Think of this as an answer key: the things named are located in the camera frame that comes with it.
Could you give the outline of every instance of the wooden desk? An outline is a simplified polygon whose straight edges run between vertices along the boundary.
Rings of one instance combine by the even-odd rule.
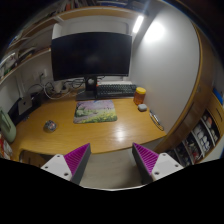
[[[13,160],[19,161],[23,150],[55,155],[91,143],[93,154],[130,148],[133,142],[144,144],[166,135],[152,122],[149,111],[139,112],[133,99],[113,99],[118,120],[104,123],[74,124],[74,97],[49,100],[17,125],[17,135],[11,144]],[[58,124],[52,133],[43,126],[47,120]]]

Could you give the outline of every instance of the wall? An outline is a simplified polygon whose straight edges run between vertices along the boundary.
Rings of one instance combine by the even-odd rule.
[[[134,42],[131,81],[146,89],[145,103],[168,132],[191,95],[199,66],[199,45],[185,15],[159,2],[154,8],[154,18],[144,22],[150,24],[149,28]]]
[[[2,107],[5,112],[8,112],[18,99],[19,89],[16,77],[11,76],[0,85],[0,107]]]
[[[48,81],[53,81],[52,66],[51,66],[51,52],[40,55],[20,68],[21,81],[24,90],[27,91],[32,85],[39,84],[39,72],[46,69],[47,78],[43,80],[43,84]],[[40,90],[40,87],[30,89],[29,93]]]

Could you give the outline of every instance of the shelf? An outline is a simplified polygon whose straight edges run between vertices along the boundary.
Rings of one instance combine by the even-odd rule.
[[[50,17],[46,19],[45,21],[42,21],[36,25],[33,24],[30,27],[26,28],[23,31],[21,38],[17,40],[16,42],[12,43],[6,50],[5,54],[10,52],[11,50],[18,48],[24,41],[32,37],[37,32],[43,30],[44,28],[48,26],[59,23],[59,19],[63,21],[63,20],[69,20],[69,19],[78,18],[78,17],[97,16],[97,15],[115,16],[115,17],[136,20],[139,15],[143,15],[143,14],[134,10],[119,8],[119,7],[112,7],[112,6],[90,6],[90,7],[81,7],[81,8],[65,11],[53,17]]]
[[[204,152],[203,148],[201,147],[201,143],[200,143],[198,137],[194,134],[193,131],[191,131],[191,134],[192,134],[193,137],[195,138],[195,140],[196,140],[196,142],[197,142],[197,144],[198,144],[198,146],[199,146],[199,149],[201,150],[202,156],[205,157],[205,152]]]
[[[195,161],[194,161],[194,157],[193,157],[192,153],[190,152],[190,149],[188,148],[187,144],[184,141],[182,141],[182,144],[184,145],[184,147],[185,147],[185,149],[186,149],[186,151],[187,151],[187,153],[190,157],[192,165],[194,165]]]
[[[204,124],[206,130],[208,131],[208,134],[210,135],[210,138],[212,140],[212,144],[215,147],[215,140],[214,140],[214,138],[212,136],[212,133],[211,133],[210,129],[207,127],[206,123],[204,122],[203,118],[201,118],[201,122]]]
[[[7,73],[3,79],[0,80],[0,85],[10,76],[12,75],[18,68],[20,68],[22,65],[26,64],[28,61],[40,56],[40,55],[43,55],[43,54],[46,54],[48,52],[51,52],[51,48],[45,48],[43,50],[40,50],[36,53],[34,53],[31,57],[25,59],[24,61],[22,61],[19,65],[17,65],[14,69],[12,69],[9,73]]]
[[[34,34],[36,34],[37,32],[43,30],[44,28],[51,26],[55,23],[58,23],[58,21],[55,19],[55,17],[51,17],[35,26],[33,26],[32,28],[27,28],[26,30],[24,30],[22,37],[31,37]]]
[[[209,100],[207,111],[215,121],[221,138],[224,134],[224,109],[214,93]]]
[[[77,17],[97,16],[97,15],[115,16],[135,20],[139,15],[143,14],[126,8],[110,7],[110,6],[91,6],[91,7],[72,9],[66,12],[62,12],[57,16],[63,20],[68,20]]]
[[[177,156],[179,163],[181,166],[185,167],[185,163],[183,163],[183,159],[179,156],[178,152],[176,151],[176,149],[173,149],[173,151],[175,152],[175,155]]]
[[[9,53],[10,51],[18,48],[22,43],[24,43],[28,38],[21,38],[19,40],[17,40],[16,42],[12,43],[8,49],[6,50],[5,54]]]

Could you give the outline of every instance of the computer monitor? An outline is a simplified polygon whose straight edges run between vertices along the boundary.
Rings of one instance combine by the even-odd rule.
[[[132,36],[120,33],[87,32],[53,39],[54,81],[84,77],[86,92],[91,94],[96,89],[97,76],[129,75],[131,47]]]

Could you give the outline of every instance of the light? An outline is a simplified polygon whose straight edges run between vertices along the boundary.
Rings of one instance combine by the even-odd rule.
[[[142,25],[143,19],[144,19],[143,16],[138,16],[138,19],[136,20],[133,31],[132,31],[133,33],[138,33],[138,30],[140,26]]]
[[[153,22],[152,25],[149,27],[145,37],[150,42],[158,41],[163,37],[164,32],[165,29],[160,23]]]

